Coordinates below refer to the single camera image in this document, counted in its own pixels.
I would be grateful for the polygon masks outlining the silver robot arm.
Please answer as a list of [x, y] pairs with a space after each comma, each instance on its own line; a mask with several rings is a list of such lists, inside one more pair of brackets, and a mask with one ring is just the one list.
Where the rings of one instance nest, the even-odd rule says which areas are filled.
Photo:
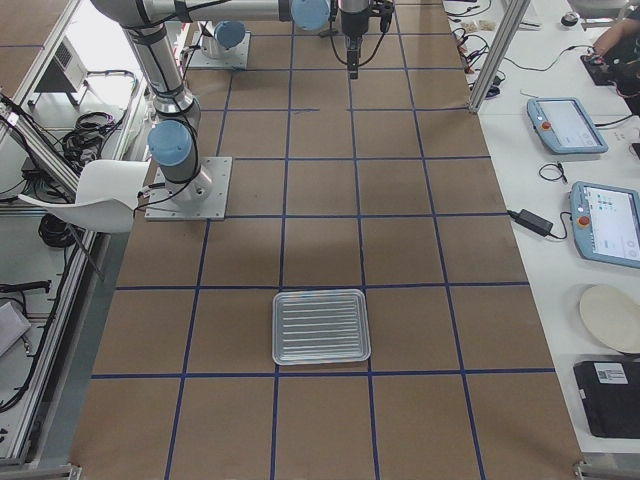
[[242, 43], [246, 35], [245, 24], [237, 20], [199, 23], [201, 50], [206, 57], [217, 59]]
[[357, 76], [362, 37], [374, 15], [371, 1], [95, 1], [127, 36], [154, 94], [154, 108], [165, 119], [183, 119], [197, 128], [200, 107], [188, 90], [174, 58], [165, 23], [221, 20], [294, 22], [316, 30], [335, 17], [347, 41], [347, 69]]

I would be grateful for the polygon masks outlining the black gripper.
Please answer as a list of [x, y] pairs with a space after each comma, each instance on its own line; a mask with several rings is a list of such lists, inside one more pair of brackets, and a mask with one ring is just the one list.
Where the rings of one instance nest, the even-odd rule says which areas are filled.
[[341, 30], [349, 38], [361, 37], [369, 29], [370, 0], [339, 0]]

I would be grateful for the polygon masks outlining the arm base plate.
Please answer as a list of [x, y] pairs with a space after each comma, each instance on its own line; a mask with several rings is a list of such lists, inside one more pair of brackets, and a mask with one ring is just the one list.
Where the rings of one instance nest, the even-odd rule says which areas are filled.
[[150, 192], [144, 217], [148, 221], [225, 219], [232, 171], [231, 157], [200, 157], [200, 171], [188, 185], [165, 179], [158, 167], [154, 182], [163, 188]]
[[201, 34], [198, 48], [189, 54], [185, 63], [193, 70], [246, 70], [250, 38], [251, 33], [246, 31], [240, 43], [226, 48], [215, 36]]

